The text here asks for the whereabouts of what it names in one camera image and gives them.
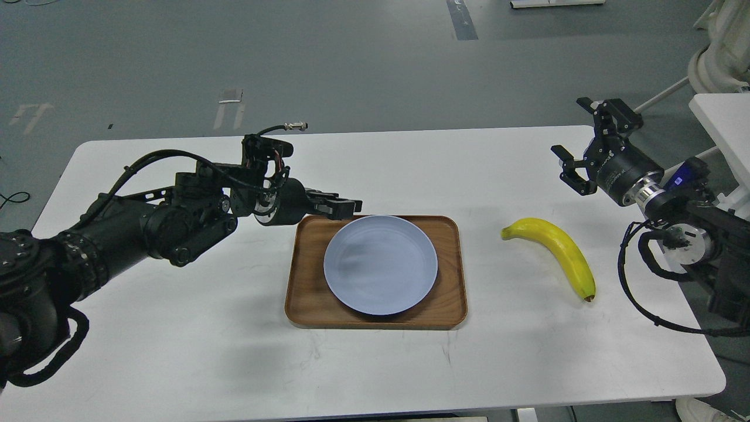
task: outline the sneaker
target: sneaker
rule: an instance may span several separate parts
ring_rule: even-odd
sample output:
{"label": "sneaker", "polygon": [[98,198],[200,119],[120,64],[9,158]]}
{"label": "sneaker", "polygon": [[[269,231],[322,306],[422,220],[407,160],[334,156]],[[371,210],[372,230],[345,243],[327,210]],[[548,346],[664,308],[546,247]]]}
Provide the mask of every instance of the sneaker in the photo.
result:
{"label": "sneaker", "polygon": [[741,422],[696,399],[677,399],[674,407],[682,422]]}

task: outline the plate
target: plate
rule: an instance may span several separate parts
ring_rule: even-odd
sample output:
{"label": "plate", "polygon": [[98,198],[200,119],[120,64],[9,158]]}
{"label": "plate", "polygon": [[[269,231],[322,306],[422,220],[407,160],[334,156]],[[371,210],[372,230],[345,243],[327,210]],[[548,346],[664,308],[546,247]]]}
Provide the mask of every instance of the plate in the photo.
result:
{"label": "plate", "polygon": [[390,315],[416,305],[437,277],[437,253],[414,224],[394,216],[367,216],[345,225],[323,258],[325,280],[348,307]]}

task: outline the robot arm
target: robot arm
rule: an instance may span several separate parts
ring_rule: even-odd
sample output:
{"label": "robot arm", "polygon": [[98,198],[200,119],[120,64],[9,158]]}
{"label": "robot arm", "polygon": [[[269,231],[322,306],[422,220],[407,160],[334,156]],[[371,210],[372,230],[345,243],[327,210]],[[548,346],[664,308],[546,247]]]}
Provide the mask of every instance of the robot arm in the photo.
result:
{"label": "robot arm", "polygon": [[[306,127],[286,124],[246,135],[240,164],[213,163],[178,150],[151,152],[126,167],[73,227],[42,240],[23,230],[0,234],[0,387],[6,379],[25,387],[52,376],[88,329],[86,317],[71,304],[147,257],[183,267],[233,233],[238,217],[294,225],[305,214],[348,219],[360,211],[360,200],[307,189],[289,178],[284,158],[292,155],[292,144],[263,136]],[[196,170],[177,173],[174,186],[116,194],[137,171],[173,156],[195,159]],[[274,168],[266,176],[269,163]],[[73,337],[47,367],[26,375],[70,337],[69,318],[77,324]]]}
{"label": "robot arm", "polygon": [[[643,126],[640,115],[622,100],[578,104],[594,118],[594,138],[583,160],[560,145],[552,152],[560,159],[560,179],[580,195],[603,189],[620,206],[636,203],[651,231],[642,234],[638,249],[646,265],[658,276],[678,282],[697,281],[710,293],[709,311],[737,323],[737,328],[699,330],[679,326],[646,311],[635,302],[624,274],[625,247],[635,236],[626,232],[619,257],[619,276],[628,298],[656,324],[688,333],[712,336],[750,335],[750,222],[714,206],[716,198],[707,188],[707,166],[690,158],[666,182],[664,169],[629,142],[629,135]],[[576,170],[584,168],[587,179]],[[685,273],[662,269],[649,249],[658,240],[664,254]]]}

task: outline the yellow banana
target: yellow banana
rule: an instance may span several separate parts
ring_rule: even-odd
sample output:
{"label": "yellow banana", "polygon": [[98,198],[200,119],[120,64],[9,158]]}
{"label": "yellow banana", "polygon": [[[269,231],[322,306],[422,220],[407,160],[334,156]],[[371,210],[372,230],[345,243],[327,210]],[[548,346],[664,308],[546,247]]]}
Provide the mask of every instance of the yellow banana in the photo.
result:
{"label": "yellow banana", "polygon": [[546,246],[557,258],[578,296],[587,302],[594,299],[596,284],[589,264],[573,239],[561,228],[546,220],[528,218],[504,228],[500,235],[503,240],[520,237]]}

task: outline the gray floor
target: gray floor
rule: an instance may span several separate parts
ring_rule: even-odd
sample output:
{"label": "gray floor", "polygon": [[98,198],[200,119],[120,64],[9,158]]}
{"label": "gray floor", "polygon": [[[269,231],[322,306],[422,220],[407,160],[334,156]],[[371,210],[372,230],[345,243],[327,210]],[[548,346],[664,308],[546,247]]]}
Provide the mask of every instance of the gray floor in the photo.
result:
{"label": "gray floor", "polygon": [[[707,43],[692,23],[708,3],[513,11],[466,0],[474,41],[456,39],[443,0],[0,3],[0,193],[31,193],[0,210],[0,231],[33,226],[89,140],[240,135],[300,119],[312,132],[590,124],[577,97],[634,107],[685,76]],[[237,105],[229,105],[215,129],[227,88],[244,90],[244,118],[234,128]],[[713,146],[688,109],[691,96],[684,89],[648,110],[633,136],[664,167]],[[11,125],[23,104],[53,108],[35,124],[38,109],[28,109]],[[92,199],[81,198],[81,211]],[[711,322],[706,295],[686,290],[701,322]],[[732,361],[748,360],[750,342],[711,343],[728,358],[720,359],[728,382],[706,401],[750,414],[750,370]],[[670,403],[576,412],[578,420],[677,420]],[[571,414],[542,409],[540,420]]]}

